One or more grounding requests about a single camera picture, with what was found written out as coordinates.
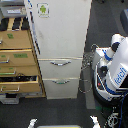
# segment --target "white robot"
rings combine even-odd
[[[112,36],[111,47],[96,48],[94,94],[103,102],[116,104],[128,91],[128,37]]]

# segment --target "sticker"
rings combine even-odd
[[[28,58],[26,53],[22,53],[22,54],[13,54],[14,58]]]
[[[39,17],[49,17],[49,5],[47,3],[37,4]]]
[[[9,34],[7,34],[8,35],[8,38],[9,39],[13,39],[14,37],[13,37],[13,34],[11,34],[11,33],[9,33]]]
[[[1,58],[5,58],[6,56],[5,55],[1,55]]]

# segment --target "wooden drawer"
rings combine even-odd
[[[80,77],[82,59],[38,61],[42,78]]]
[[[36,65],[24,67],[0,67],[0,77],[15,77],[15,76],[35,76],[38,75]]]
[[[32,50],[1,50],[0,66],[35,65]]]
[[[44,79],[47,99],[77,98],[79,79]]]
[[[28,31],[0,32],[0,49],[31,48]]]
[[[38,77],[34,81],[0,82],[0,93],[40,92]]]

